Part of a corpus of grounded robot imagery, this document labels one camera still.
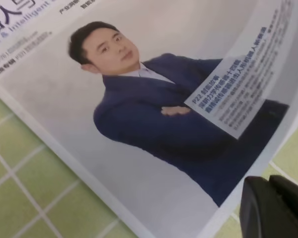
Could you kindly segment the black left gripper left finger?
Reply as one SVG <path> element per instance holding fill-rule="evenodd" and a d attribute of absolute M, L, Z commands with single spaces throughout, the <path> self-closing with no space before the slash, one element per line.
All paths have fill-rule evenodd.
<path fill-rule="evenodd" d="M 244 238 L 298 238 L 298 218 L 262 177 L 245 178 L 239 218 Z"/>

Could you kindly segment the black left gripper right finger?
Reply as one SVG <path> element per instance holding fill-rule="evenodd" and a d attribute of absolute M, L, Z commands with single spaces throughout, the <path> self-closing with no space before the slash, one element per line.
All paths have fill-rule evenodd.
<path fill-rule="evenodd" d="M 280 175 L 273 175 L 269 183 L 298 218 L 298 185 Z"/>

